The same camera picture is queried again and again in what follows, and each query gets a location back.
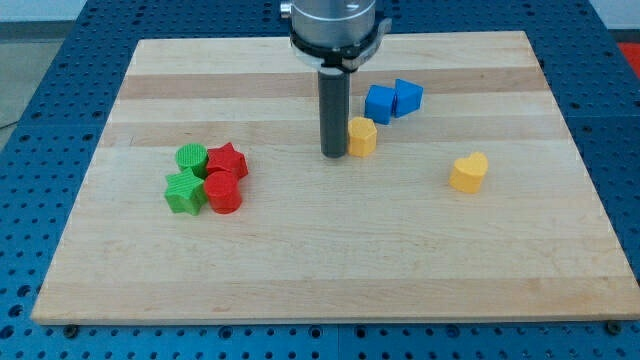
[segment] blue pegboard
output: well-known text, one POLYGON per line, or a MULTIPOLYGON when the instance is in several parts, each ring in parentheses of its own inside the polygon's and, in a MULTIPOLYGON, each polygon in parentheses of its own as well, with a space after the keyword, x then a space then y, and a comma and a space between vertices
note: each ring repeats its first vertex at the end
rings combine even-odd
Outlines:
MULTIPOLYGON (((0 155, 1 359, 640 358, 639 322, 62 327, 29 320, 142 38, 284 36, 277 1, 89 0, 0 155)), ((636 277, 640 84, 586 0, 383 1, 393 31, 524 30, 636 277)))

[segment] plastic block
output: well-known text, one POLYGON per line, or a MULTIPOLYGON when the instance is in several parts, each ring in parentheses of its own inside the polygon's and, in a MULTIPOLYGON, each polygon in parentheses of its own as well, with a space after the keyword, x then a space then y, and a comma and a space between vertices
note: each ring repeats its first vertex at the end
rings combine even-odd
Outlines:
POLYGON ((349 121, 349 155, 365 157, 376 149, 378 130, 373 120, 355 117, 349 121))
POLYGON ((222 147, 207 150, 209 162, 207 163, 207 173, 211 174, 220 170, 231 171, 238 179, 249 174, 247 162, 244 154, 236 151, 232 143, 227 143, 222 147))
POLYGON ((458 191, 477 193, 488 169, 487 157, 481 152, 474 152, 468 158, 455 161, 449 177, 449 185, 458 191))
POLYGON ((378 124, 388 125, 396 102, 395 89, 371 85, 365 100, 364 116, 378 124))
POLYGON ((187 168, 179 174, 167 175, 167 190, 164 197, 174 213, 186 212, 198 215, 200 208, 207 202, 202 184, 204 180, 187 168))
POLYGON ((405 116, 420 109, 423 91, 424 89, 420 85, 413 84, 406 80, 396 79, 396 107, 394 116, 405 116))
POLYGON ((207 149, 201 144, 187 144, 176 151, 176 164, 180 171, 191 169, 201 179, 207 176, 207 149))
POLYGON ((232 213, 242 204, 238 178, 231 171, 220 170, 211 173, 204 181, 204 191, 211 208, 219 214, 232 213))

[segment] wooden board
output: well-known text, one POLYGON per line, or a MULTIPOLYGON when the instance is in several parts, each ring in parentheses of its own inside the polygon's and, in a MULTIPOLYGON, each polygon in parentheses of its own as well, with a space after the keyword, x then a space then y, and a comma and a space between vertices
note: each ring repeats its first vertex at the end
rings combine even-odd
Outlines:
POLYGON ((42 324, 628 319, 640 290, 522 32, 393 35, 353 76, 426 85, 369 158, 319 149, 285 38, 144 40, 33 311, 42 324), (244 204, 172 214, 189 142, 246 154, 244 204), (480 193, 453 161, 489 158, 480 193))

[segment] blue block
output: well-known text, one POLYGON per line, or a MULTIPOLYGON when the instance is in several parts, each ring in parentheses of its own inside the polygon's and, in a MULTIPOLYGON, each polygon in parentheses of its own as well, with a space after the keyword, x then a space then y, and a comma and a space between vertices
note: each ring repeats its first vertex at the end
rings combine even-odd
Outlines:
POLYGON ((406 80, 396 79, 395 117, 405 116, 420 109, 422 102, 422 86, 406 80))
POLYGON ((389 125, 396 101, 395 89, 371 85, 364 105, 364 116, 378 124, 389 125))

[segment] green ridged block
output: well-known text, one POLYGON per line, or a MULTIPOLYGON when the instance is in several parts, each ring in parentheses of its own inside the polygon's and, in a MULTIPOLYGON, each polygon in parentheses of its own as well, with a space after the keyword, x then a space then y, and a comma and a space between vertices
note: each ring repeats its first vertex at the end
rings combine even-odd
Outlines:
POLYGON ((200 208, 207 202, 204 193, 204 180, 193 174, 190 168, 179 174, 167 175, 167 191, 164 198, 174 213, 186 212, 198 215, 200 208))
POLYGON ((207 177, 207 148, 202 144, 187 144, 176 152, 176 163, 180 171, 191 169, 201 179, 207 177))

